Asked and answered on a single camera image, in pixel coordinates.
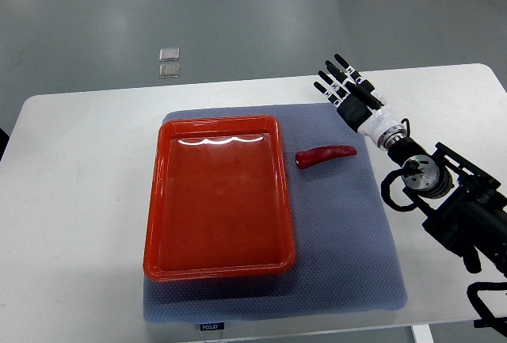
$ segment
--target red pepper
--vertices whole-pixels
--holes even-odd
[[[298,151],[295,155],[295,164],[300,169],[306,169],[307,167],[317,165],[320,162],[324,162],[332,158],[348,157],[356,154],[356,148],[349,145],[316,147],[308,151]]]

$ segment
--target clear plastic piece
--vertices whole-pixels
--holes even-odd
[[[166,60],[178,60],[180,58],[180,48],[162,48],[158,60],[165,62]]]
[[[160,65],[160,78],[177,78],[178,76],[180,76],[180,63]]]

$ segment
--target red plastic tray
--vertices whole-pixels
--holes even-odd
[[[276,119],[224,117],[162,125],[144,251],[148,278],[277,274],[294,261]]]

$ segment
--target robotic hand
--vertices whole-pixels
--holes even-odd
[[[345,72],[327,60],[331,76],[319,71],[325,86],[320,82],[314,86],[336,107],[351,129],[372,139],[400,166],[381,184],[383,201],[399,212],[419,208],[427,216],[422,224],[425,230],[462,257],[469,272],[481,271],[477,252],[480,250],[507,276],[507,213],[503,211],[507,198],[497,191],[500,182],[442,143],[436,145],[433,154],[428,154],[410,138],[409,121],[398,122],[383,95],[341,56],[336,54],[334,58]],[[439,208],[433,209],[422,198],[437,199],[450,193],[455,186],[449,170],[457,174],[457,188]],[[391,199],[391,184],[398,177],[403,180],[403,192],[412,204],[400,206]],[[507,283],[475,283],[467,292],[484,321],[507,337],[507,325],[499,322],[478,297],[481,290],[507,290]]]
[[[441,162],[436,162],[410,138],[409,121],[397,121],[391,115],[391,107],[384,96],[341,56],[336,54],[334,57],[347,74],[328,60],[326,67],[334,80],[323,71],[319,71],[318,75],[329,89],[319,82],[314,85],[334,104],[338,114],[351,129],[368,136],[379,149],[387,151],[389,157],[401,166],[400,170],[390,174],[384,182],[384,201],[401,212],[416,208],[415,204],[398,206],[391,199],[389,185],[396,177],[402,177],[405,186],[419,196],[433,199],[445,196],[453,187],[451,176]]]

